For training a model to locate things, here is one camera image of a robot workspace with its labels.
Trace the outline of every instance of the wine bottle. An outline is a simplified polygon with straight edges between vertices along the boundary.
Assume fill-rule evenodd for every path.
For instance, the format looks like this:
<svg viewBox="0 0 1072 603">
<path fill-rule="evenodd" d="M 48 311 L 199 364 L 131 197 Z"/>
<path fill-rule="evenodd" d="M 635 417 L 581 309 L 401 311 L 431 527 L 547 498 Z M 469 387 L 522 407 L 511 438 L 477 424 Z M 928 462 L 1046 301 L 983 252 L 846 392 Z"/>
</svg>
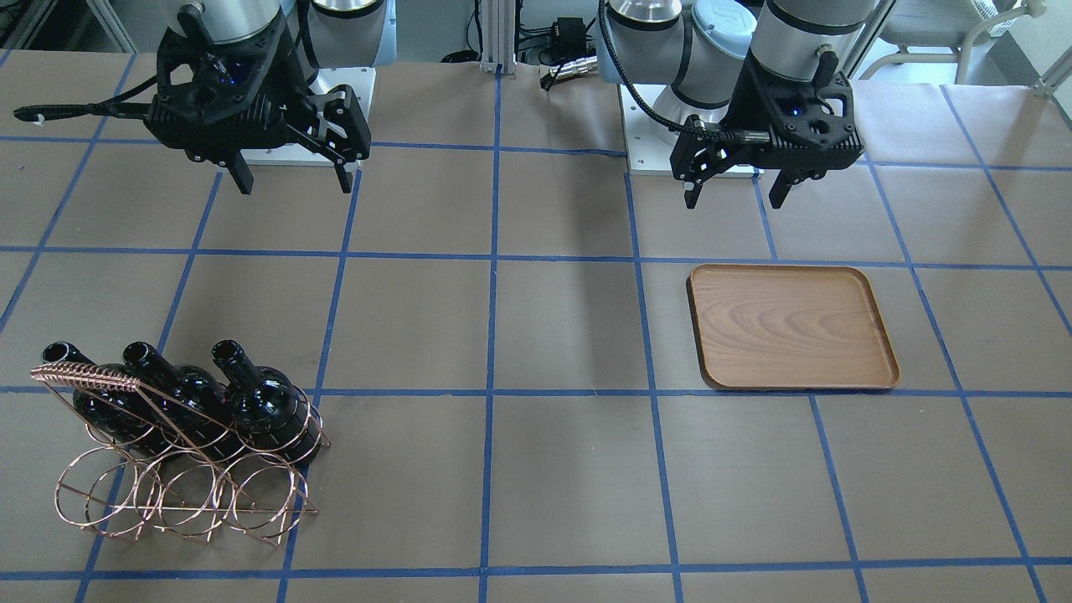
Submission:
<svg viewBox="0 0 1072 603">
<path fill-rule="evenodd" d="M 161 411 L 185 436 L 176 440 L 177 444 L 193 443 L 215 461 L 229 460 L 243 447 L 234 431 L 225 427 L 230 425 L 232 417 L 223 401 L 223 386 L 205 369 L 173 366 L 144 341 L 135 341 L 123 350 L 123 363 L 135 377 L 178 401 L 157 400 Z"/>
<path fill-rule="evenodd" d="M 319 452 L 319 428 L 309 405 L 281 371 L 254 366 L 237 341 L 212 347 L 212 362 L 226 376 L 227 401 L 238 432 L 260 451 L 306 465 Z"/>
<path fill-rule="evenodd" d="M 87 358 L 77 348 L 66 341 L 57 341 L 45 348 L 41 352 L 41 359 L 45 363 L 66 362 L 96 366 L 96 363 Z M 101 366 L 126 373 L 122 365 Z M 164 429 L 155 425 L 157 417 L 152 409 L 137 394 L 108 389 L 86 392 L 75 389 L 71 398 L 74 410 L 87 423 L 119 444 L 129 443 L 135 452 L 146 457 L 159 456 L 170 447 L 164 437 Z"/>
</svg>

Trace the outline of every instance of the brown tray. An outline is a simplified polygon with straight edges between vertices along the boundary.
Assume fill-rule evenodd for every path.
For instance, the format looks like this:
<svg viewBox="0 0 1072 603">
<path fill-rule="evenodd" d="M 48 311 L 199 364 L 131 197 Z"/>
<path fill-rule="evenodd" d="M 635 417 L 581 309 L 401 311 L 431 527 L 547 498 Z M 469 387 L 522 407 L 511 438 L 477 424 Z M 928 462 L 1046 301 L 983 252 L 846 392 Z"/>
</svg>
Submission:
<svg viewBox="0 0 1072 603">
<path fill-rule="evenodd" d="M 705 376 L 733 389 L 889 389 L 900 368 L 867 277 L 704 264 L 688 280 Z"/>
</svg>

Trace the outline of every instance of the blue tape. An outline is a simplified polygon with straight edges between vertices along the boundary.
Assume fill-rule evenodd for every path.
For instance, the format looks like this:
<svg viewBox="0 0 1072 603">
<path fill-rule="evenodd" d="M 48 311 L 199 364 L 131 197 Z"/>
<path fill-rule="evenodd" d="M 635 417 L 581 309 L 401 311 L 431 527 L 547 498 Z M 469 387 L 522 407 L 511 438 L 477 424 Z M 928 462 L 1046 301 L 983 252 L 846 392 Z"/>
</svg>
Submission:
<svg viewBox="0 0 1072 603">
<path fill-rule="evenodd" d="M 346 212 L 346 223 L 343 230 L 342 244 L 339 248 L 339 252 L 336 253 L 336 256 L 339 258 L 339 265 L 336 269 L 336 280 L 331 289 L 331 304 L 328 307 L 327 323 L 324 326 L 324 342 L 321 344 L 321 359 L 317 363 L 316 368 L 316 393 L 313 395 L 312 401 L 313 407 L 316 408 L 319 408 L 321 400 L 323 399 L 324 379 L 328 369 L 331 339 L 334 336 L 334 321 L 339 313 L 339 299 L 342 296 L 342 285 L 346 277 L 346 252 L 349 251 L 351 237 L 354 231 L 354 220 L 357 216 L 357 206 L 361 192 L 361 172 L 358 172 L 354 176 L 354 187 L 349 194 L 349 208 Z M 302 477 L 306 477 L 308 474 L 309 466 L 307 465 L 301 469 L 301 475 Z M 295 515 L 300 513 L 303 502 L 303 499 L 298 499 L 296 505 L 298 511 L 295 512 Z M 285 603 L 286 601 L 286 593 L 291 584 L 291 569 L 294 564 L 294 553 L 297 550 L 300 528 L 300 524 L 295 525 L 286 536 L 286 550 L 283 554 L 283 575 L 279 579 L 279 589 L 276 591 L 277 603 Z"/>
<path fill-rule="evenodd" d="M 480 580 L 477 601 L 488 601 L 488 574 L 491 556 L 491 473 L 495 412 L 495 314 L 498 292 L 498 208 L 503 157 L 503 71 L 495 71 L 494 155 L 491 181 L 491 271 L 488 281 L 488 358 L 483 417 L 483 472 L 480 480 Z"/>
<path fill-rule="evenodd" d="M 364 258 L 370 260 L 456 260 L 463 262 L 487 262 L 490 254 L 482 253 L 411 253 L 393 251 L 348 251 L 347 258 Z"/>
<path fill-rule="evenodd" d="M 1030 555 L 1027 551 L 1027 543 L 1024 542 L 1024 535 L 1021 533 L 1019 526 L 1016 524 L 1016 517 L 1013 515 L 1012 505 L 1009 503 L 1004 489 L 1001 487 L 1001 480 L 998 479 L 998 472 L 994 468 L 994 461 L 991 459 L 991 453 L 986 450 L 986 443 L 983 442 L 983 432 L 979 428 L 979 424 L 976 422 L 976 415 L 971 411 L 971 403 L 968 401 L 966 396 L 962 396 L 961 405 L 964 408 L 964 414 L 968 417 L 968 425 L 971 426 L 971 435 L 974 437 L 976 444 L 979 446 L 979 452 L 983 457 L 983 465 L 986 466 L 986 473 L 991 476 L 991 483 L 994 484 L 994 490 L 998 495 L 998 501 L 1001 503 L 1001 511 L 1004 512 L 1006 520 L 1009 521 L 1009 528 L 1012 530 L 1013 540 L 1016 541 L 1016 548 L 1019 549 L 1021 561 L 1027 565 L 1027 573 L 1031 578 L 1031 584 L 1034 586 L 1034 592 L 1039 597 L 1039 602 L 1046 603 L 1046 594 L 1042 591 L 1042 583 L 1039 582 L 1038 572 L 1036 572 L 1034 564 L 1030 560 Z"/>
<path fill-rule="evenodd" d="M 628 153 L 625 151 L 616 151 L 610 149 L 546 149 L 538 147 L 503 147 L 504 152 L 533 152 L 533 153 L 544 153 L 544 155 L 596 155 L 604 157 L 621 157 L 626 158 Z"/>
<path fill-rule="evenodd" d="M 1072 557 L 1032 557 L 1036 565 L 1072 567 Z M 966 557 L 929 559 L 861 560 L 864 570 L 923 568 L 1008 568 L 1024 567 L 1021 557 Z M 488 576 L 580 576 L 625 574 L 720 574 L 765 572 L 829 572 L 852 570 L 851 561 L 788 561 L 769 563 L 685 563 L 671 565 L 498 565 L 482 568 L 317 568 L 292 570 L 288 578 L 433 578 Z M 78 579 L 81 571 L 0 572 L 0 582 L 54 582 Z M 207 579 L 279 579 L 282 570 L 96 570 L 93 580 L 207 580 Z"/>
<path fill-rule="evenodd" d="M 94 142 L 93 138 L 80 138 L 71 136 L 12 136 L 3 135 L 0 136 L 0 141 L 5 143 L 69 143 L 69 144 L 79 144 L 86 145 Z"/>
<path fill-rule="evenodd" d="M 131 55 L 130 59 L 126 60 L 126 67 L 123 69 L 122 75 L 119 77 L 119 83 L 116 84 L 115 93 L 119 94 L 123 89 L 123 84 L 126 78 L 130 77 L 131 69 L 134 67 L 135 55 Z M 59 221 L 60 214 L 66 206 L 66 203 L 71 198 L 71 193 L 74 192 L 75 186 L 77 186 L 78 178 L 81 176 L 83 170 L 85 170 L 86 164 L 89 162 L 89 156 L 92 155 L 93 148 L 96 145 L 96 141 L 101 137 L 101 133 L 104 131 L 104 126 L 108 122 L 108 118 L 105 117 L 101 119 L 98 123 L 96 130 L 93 131 L 93 138 L 89 143 L 89 147 L 86 149 L 86 155 L 83 156 L 81 163 L 78 164 L 78 170 L 74 177 L 71 179 L 71 185 L 68 187 L 66 193 L 63 195 L 63 201 L 60 202 L 60 207 L 56 209 L 56 214 L 53 216 L 53 220 L 48 223 L 48 229 L 46 229 L 44 236 L 41 238 L 41 248 L 43 249 L 48 242 L 48 237 L 51 236 L 53 229 L 55 229 L 56 223 Z M 38 251 L 35 256 L 40 258 L 41 251 Z M 3 324 L 0 323 L 0 330 L 3 330 Z M 111 488 L 108 491 L 108 506 L 115 504 L 116 497 L 119 496 L 119 486 L 123 480 L 123 473 L 125 468 L 120 468 L 116 471 L 115 477 L 111 480 Z M 104 521 L 101 526 L 102 529 L 107 529 L 108 521 Z M 86 560 L 86 570 L 81 577 L 81 582 L 78 584 L 78 591 L 75 594 L 75 603 L 84 603 L 86 601 L 86 592 L 89 589 L 90 574 L 96 567 L 96 558 L 101 554 L 101 547 L 104 544 L 104 536 L 96 534 L 93 539 L 93 545 L 89 549 L 89 559 Z"/>
<path fill-rule="evenodd" d="M 175 315 L 179 311 L 179 303 L 182 302 L 182 293 L 187 289 L 187 281 L 190 280 L 190 273 L 193 270 L 194 260 L 197 258 L 197 247 L 200 245 L 202 236 L 205 235 L 205 226 L 208 224 L 209 215 L 212 212 L 212 205 L 215 203 L 217 194 L 220 192 L 220 183 L 223 180 L 223 174 L 217 174 L 215 179 L 212 180 L 212 188 L 209 189 L 208 200 L 205 202 L 205 210 L 202 211 L 200 221 L 197 223 L 197 232 L 194 234 L 194 240 L 191 244 L 189 250 L 187 250 L 187 263 L 182 267 L 182 276 L 179 277 L 179 284 L 175 289 L 175 296 L 172 298 L 172 307 L 167 310 L 167 319 L 164 321 L 164 329 L 160 334 L 160 342 L 157 344 L 159 350 L 163 350 L 167 345 L 167 339 L 172 335 L 172 325 L 175 324 Z"/>
<path fill-rule="evenodd" d="M 500 255 L 504 262 L 587 262 L 605 264 L 631 264 L 632 258 L 623 255 Z"/>
<path fill-rule="evenodd" d="M 1021 246 L 1024 247 L 1024 252 L 1027 253 L 1027 258 L 1031 262 L 1031 266 L 1034 267 L 1036 273 L 1039 275 L 1039 280 L 1042 281 L 1042 286 L 1046 290 L 1046 295 L 1049 296 L 1049 302 L 1054 305 L 1054 309 L 1057 310 L 1057 315 L 1060 317 L 1061 322 L 1064 324 L 1064 330 L 1067 330 L 1069 335 L 1072 335 L 1072 322 L 1069 321 L 1068 314 L 1064 313 L 1064 309 L 1061 308 L 1060 302 L 1057 300 L 1057 295 L 1054 294 L 1054 289 L 1049 285 L 1046 275 L 1039 267 L 1039 261 L 1036 259 L 1034 252 L 1031 251 L 1031 246 L 1028 245 L 1027 237 L 1024 236 L 1024 231 L 1022 231 L 1019 224 L 1016 223 L 1016 218 L 1012 215 L 1012 209 L 1009 208 L 1009 204 L 1006 202 L 1004 195 L 1001 194 L 1001 189 L 998 188 L 997 181 L 994 180 L 994 174 L 991 173 L 991 168 L 986 165 L 983 155 L 979 152 L 979 147 L 976 145 L 976 141 L 972 139 L 971 133 L 968 132 L 968 128 L 964 124 L 961 114 L 956 111 L 956 106 L 953 104 L 953 99 L 949 95 L 949 90 L 947 90 L 946 87 L 942 87 L 941 93 L 946 99 L 946 104 L 948 104 L 950 111 L 953 112 L 956 124 L 961 128 L 961 132 L 968 141 L 968 145 L 971 146 L 971 152 L 976 155 L 979 165 L 982 166 L 983 174 L 986 175 L 986 180 L 989 182 L 991 189 L 993 189 L 994 194 L 997 195 L 998 203 L 1001 204 L 1001 210 L 1004 211 L 1006 218 L 1009 219 L 1009 224 L 1012 226 L 1013 232 L 1016 233 L 1016 238 L 1019 239 Z"/>
<path fill-rule="evenodd" d="M 771 221 L 766 215 L 766 204 L 763 203 L 763 191 L 759 189 L 759 176 L 753 176 L 751 190 L 756 193 L 759 204 L 759 219 L 763 222 L 763 234 L 766 235 L 766 248 L 771 251 L 771 260 L 778 261 L 778 250 L 774 247 L 774 233 L 771 232 Z"/>
<path fill-rule="evenodd" d="M 632 267 L 637 280 L 637 303 L 640 307 L 640 333 L 644 342 L 644 367 L 647 371 L 647 395 L 652 406 L 652 429 L 655 437 L 655 459 L 659 471 L 659 490 L 662 497 L 662 517 L 666 521 L 667 545 L 670 553 L 670 565 L 673 576 L 674 601 L 684 603 L 685 592 L 681 584 L 681 572 L 678 571 L 678 532 L 673 523 L 673 503 L 670 500 L 670 483 L 667 479 L 666 448 L 662 445 L 662 421 L 659 415 L 659 398 L 656 394 L 655 359 L 652 353 L 652 335 L 647 321 L 647 298 L 644 293 L 644 270 L 640 261 L 640 235 L 637 229 L 637 208 L 632 197 L 632 179 L 626 172 L 625 200 L 629 210 L 629 237 L 632 244 Z"/>
<path fill-rule="evenodd" d="M 372 143 L 373 147 L 388 147 L 398 149 L 441 149 L 441 150 L 495 150 L 494 146 L 488 145 L 444 145 L 438 143 Z"/>
<path fill-rule="evenodd" d="M 867 585 L 864 582 L 864 572 L 860 565 L 860 554 L 857 551 L 857 542 L 852 538 L 852 526 L 849 524 L 849 511 L 845 506 L 845 497 L 842 495 L 842 486 L 837 480 L 837 469 L 834 467 L 834 454 L 830 450 L 830 440 L 827 439 L 827 428 L 822 423 L 822 413 L 819 411 L 819 402 L 815 396 L 808 396 L 812 405 L 812 416 L 815 420 L 815 428 L 819 432 L 819 444 L 822 446 L 822 456 L 827 461 L 827 472 L 830 474 L 830 486 L 834 490 L 834 501 L 837 504 L 837 514 L 842 517 L 842 529 L 845 531 L 845 544 L 849 549 L 849 560 L 852 563 L 852 573 L 857 577 L 857 588 L 860 590 L 861 603 L 868 603 Z"/>
<path fill-rule="evenodd" d="M 160 145 L 162 143 L 155 138 L 101 138 L 98 143 L 104 145 Z"/>
<path fill-rule="evenodd" d="M 338 251 L 302 251 L 276 249 L 198 249 L 198 255 L 247 255 L 270 258 L 338 258 Z"/>
</svg>

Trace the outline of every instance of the black cable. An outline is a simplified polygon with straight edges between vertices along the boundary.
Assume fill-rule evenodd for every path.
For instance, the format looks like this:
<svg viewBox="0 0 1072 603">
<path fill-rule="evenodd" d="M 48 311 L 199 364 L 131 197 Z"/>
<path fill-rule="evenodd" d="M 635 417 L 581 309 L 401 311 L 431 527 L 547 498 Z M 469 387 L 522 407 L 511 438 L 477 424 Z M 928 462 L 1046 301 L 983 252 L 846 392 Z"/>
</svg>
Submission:
<svg viewBox="0 0 1072 603">
<path fill-rule="evenodd" d="M 19 107 L 15 109 L 13 114 L 16 119 L 29 122 L 35 122 L 39 118 L 41 121 L 53 121 L 56 119 L 81 117 L 84 115 L 140 119 L 145 117 L 145 112 L 148 111 L 149 105 L 124 103 L 123 101 L 145 92 L 155 83 L 157 76 L 153 75 L 149 79 L 146 79 L 130 90 L 99 103 L 89 103 L 85 105 L 30 105 Z"/>
<path fill-rule="evenodd" d="M 585 45 L 587 45 L 586 43 L 589 41 L 589 31 L 592 29 L 592 26 L 595 23 L 596 23 L 596 17 L 592 17 L 592 20 L 589 21 L 589 25 L 584 27 L 584 43 L 585 43 Z M 547 84 L 540 83 L 540 88 L 542 88 L 545 91 L 550 92 L 551 88 L 554 87 L 554 85 L 559 82 L 559 75 L 562 73 L 562 69 L 564 67 L 566 67 L 566 63 L 568 63 L 568 62 L 569 62 L 569 58 L 568 57 L 563 57 L 562 61 L 559 63 L 559 69 L 556 69 L 555 72 L 554 72 L 554 75 L 551 76 L 551 80 L 548 82 Z"/>
<path fill-rule="evenodd" d="M 703 128 L 693 128 L 691 126 L 683 126 L 662 117 L 661 115 L 655 113 L 644 99 L 641 98 L 640 92 L 637 91 L 637 87 L 632 85 L 632 82 L 627 75 L 625 75 L 625 68 L 622 67 L 622 61 L 617 57 L 617 53 L 614 50 L 614 42 L 610 39 L 610 28 L 607 26 L 607 3 L 609 0 L 599 0 L 599 8 L 597 10 L 596 16 L 599 19 L 599 30 L 602 32 L 604 44 L 607 46 L 607 54 L 610 55 L 610 60 L 614 63 L 614 69 L 617 71 L 619 77 L 622 78 L 622 83 L 625 85 L 625 89 L 629 91 L 629 95 L 640 107 L 640 111 L 644 112 L 647 117 L 651 117 L 659 126 L 665 127 L 671 132 L 681 132 L 683 134 L 690 134 L 703 138 L 705 141 L 711 141 L 715 143 L 741 143 L 741 136 L 728 131 L 728 130 L 716 130 L 711 131 Z"/>
<path fill-rule="evenodd" d="M 470 13 L 468 20 L 465 21 L 465 47 L 468 48 L 470 50 L 473 50 L 474 53 L 476 52 L 476 48 L 473 47 L 473 43 L 470 42 L 468 40 L 468 30 L 473 29 L 473 20 L 475 18 L 476 18 L 476 11 L 473 11 L 472 13 Z"/>
<path fill-rule="evenodd" d="M 473 0 L 473 20 L 476 21 L 477 46 L 480 47 L 480 57 L 483 58 L 483 27 L 480 25 L 480 0 Z M 465 41 L 468 42 L 468 29 L 465 30 Z"/>
</svg>

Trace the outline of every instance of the chair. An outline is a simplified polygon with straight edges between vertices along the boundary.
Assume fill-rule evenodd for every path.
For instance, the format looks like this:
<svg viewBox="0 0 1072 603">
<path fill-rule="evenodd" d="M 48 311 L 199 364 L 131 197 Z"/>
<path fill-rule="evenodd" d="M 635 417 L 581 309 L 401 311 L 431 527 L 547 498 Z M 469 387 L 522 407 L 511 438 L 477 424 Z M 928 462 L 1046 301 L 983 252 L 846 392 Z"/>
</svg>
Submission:
<svg viewBox="0 0 1072 603">
<path fill-rule="evenodd" d="M 900 0 L 879 38 L 897 52 L 875 61 L 860 77 L 869 79 L 891 63 L 957 63 L 956 84 L 968 76 L 971 49 L 997 35 L 1024 15 L 1038 17 L 1045 0 Z M 909 53 L 909 46 L 948 47 L 952 55 Z"/>
</svg>

